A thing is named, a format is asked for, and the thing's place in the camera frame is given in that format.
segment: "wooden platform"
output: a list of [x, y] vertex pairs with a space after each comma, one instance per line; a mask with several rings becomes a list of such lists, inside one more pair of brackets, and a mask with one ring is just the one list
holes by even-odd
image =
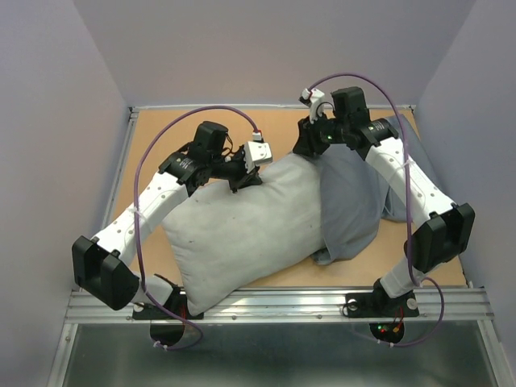
[[[390, 110], [371, 110], [372, 118], [392, 115]], [[185, 110], [142, 110], [139, 113], [135, 134], [123, 171], [123, 179], [115, 205], [114, 218], [132, 203], [132, 185], [135, 169], [145, 148], [167, 123]], [[279, 160], [292, 150], [298, 137], [297, 122], [306, 117], [307, 110], [246, 110], [264, 137], [270, 143], [275, 160]], [[402, 111], [415, 127], [414, 117], [409, 110]], [[140, 176], [140, 189], [144, 189], [152, 178], [157, 166], [171, 152], [194, 137], [197, 125], [210, 120], [225, 125], [230, 130], [235, 145], [251, 138], [248, 122], [229, 111], [209, 111], [188, 117], [166, 133], [147, 158]], [[337, 261], [329, 266], [317, 266], [307, 257], [299, 264], [261, 278], [251, 285], [257, 286], [332, 286], [332, 285], [372, 285], [388, 272], [402, 256], [402, 246], [406, 240], [406, 226], [403, 223], [381, 221], [375, 240], [354, 260]], [[181, 284], [181, 274], [174, 260], [173, 251], [161, 227], [144, 243], [146, 273], [159, 273], [171, 281]], [[131, 266], [138, 270], [136, 260]], [[433, 278], [440, 285], [465, 285], [464, 275], [458, 259], [437, 269]]]

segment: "gray cloth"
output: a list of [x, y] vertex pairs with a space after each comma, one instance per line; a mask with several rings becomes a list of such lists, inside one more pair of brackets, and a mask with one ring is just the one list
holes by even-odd
[[[387, 118], [401, 134], [395, 117]], [[438, 185], [414, 129], [403, 115], [410, 156]], [[331, 145], [315, 164], [321, 181], [322, 234], [327, 250], [312, 255], [318, 264], [350, 260], [377, 236], [380, 219], [403, 222], [406, 208], [387, 181], [346, 145]]]

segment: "purple wall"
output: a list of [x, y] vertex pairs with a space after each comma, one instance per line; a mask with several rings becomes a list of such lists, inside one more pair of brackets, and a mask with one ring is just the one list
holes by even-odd
[[[74, 2], [122, 95], [141, 106], [296, 104], [310, 83], [344, 70], [414, 104], [474, 0]], [[369, 103], [386, 104], [365, 89]]]
[[478, 0], [416, 109], [449, 194], [476, 224], [462, 264], [484, 285], [516, 366], [516, 2]]
[[46, 385], [126, 104], [71, 0], [0, 2], [0, 385]]

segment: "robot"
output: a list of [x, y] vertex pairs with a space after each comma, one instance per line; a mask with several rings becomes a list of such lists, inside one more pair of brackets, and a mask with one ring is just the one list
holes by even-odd
[[[331, 96], [334, 118], [328, 118], [323, 111], [323, 104], [327, 103], [323, 92], [315, 88], [303, 90], [300, 101], [309, 107], [310, 113], [298, 122], [299, 138], [293, 152], [317, 157], [332, 144], [346, 144], [378, 171], [406, 203], [406, 164], [397, 131], [385, 119], [370, 119], [361, 88], [339, 89]], [[233, 192], [261, 184], [260, 166], [273, 160], [270, 146], [264, 142], [261, 133], [253, 133], [253, 141], [240, 146], [232, 156], [223, 154], [227, 138], [227, 128], [204, 122], [198, 126], [191, 143], [164, 160], [139, 196], [141, 240], [145, 240], [173, 208], [210, 178], [227, 180]], [[472, 207], [467, 203], [460, 206], [454, 203], [412, 159], [408, 160], [408, 165], [411, 210], [416, 226], [410, 241], [412, 272], [407, 258], [403, 257], [375, 282], [372, 292], [348, 293], [343, 314], [349, 318], [396, 317], [399, 310], [407, 317], [417, 316], [413, 295], [415, 284], [431, 270], [463, 252], [468, 245], [475, 218]], [[77, 239], [72, 247], [75, 282], [113, 310], [134, 303], [139, 306], [142, 312], [139, 315], [144, 319], [168, 318], [162, 309], [153, 306], [156, 303], [165, 311], [181, 314], [182, 318], [202, 318], [202, 315], [188, 314], [185, 295], [180, 294], [177, 285], [154, 275], [143, 287], [139, 274], [128, 268], [136, 252], [135, 212], [133, 204], [93, 238], [81, 236]], [[394, 337], [392, 331], [372, 329], [375, 337], [390, 343], [401, 339], [402, 331], [398, 329], [398, 332]], [[168, 345], [174, 345], [183, 333], [170, 335], [163, 325], [151, 326], [151, 337]]]
[[[414, 160], [404, 161], [399, 134], [386, 119], [371, 120], [361, 88], [338, 89], [331, 97], [335, 117], [329, 119], [323, 111], [327, 103], [324, 93], [315, 88], [303, 90], [299, 100], [310, 108], [310, 114], [298, 122], [299, 138], [293, 152], [316, 157], [332, 144], [346, 144], [387, 180], [405, 205], [408, 195], [404, 169], [408, 164], [411, 205], [407, 210], [411, 210], [416, 227], [410, 254], [407, 240], [406, 256], [375, 282], [371, 293], [347, 294], [343, 314], [349, 318], [396, 318], [400, 311], [406, 317], [418, 316], [413, 289], [429, 272], [466, 249], [475, 212], [468, 203], [459, 206], [442, 193]], [[370, 327], [379, 340], [397, 343], [402, 338], [399, 328], [394, 335], [389, 327], [375, 323]]]

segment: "white connector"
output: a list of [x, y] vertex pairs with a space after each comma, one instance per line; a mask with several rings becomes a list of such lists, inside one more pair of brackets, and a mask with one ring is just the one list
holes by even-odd
[[273, 162], [273, 152], [268, 143], [248, 141], [243, 145], [245, 167], [250, 173], [254, 168]]
[[261, 135], [261, 131], [254, 131], [252, 133], [252, 140], [253, 141], [262, 141], [264, 137]]
[[301, 92], [301, 97], [309, 101], [306, 105], [310, 108], [310, 123], [314, 123], [323, 115], [325, 94], [319, 89], [304, 89]]

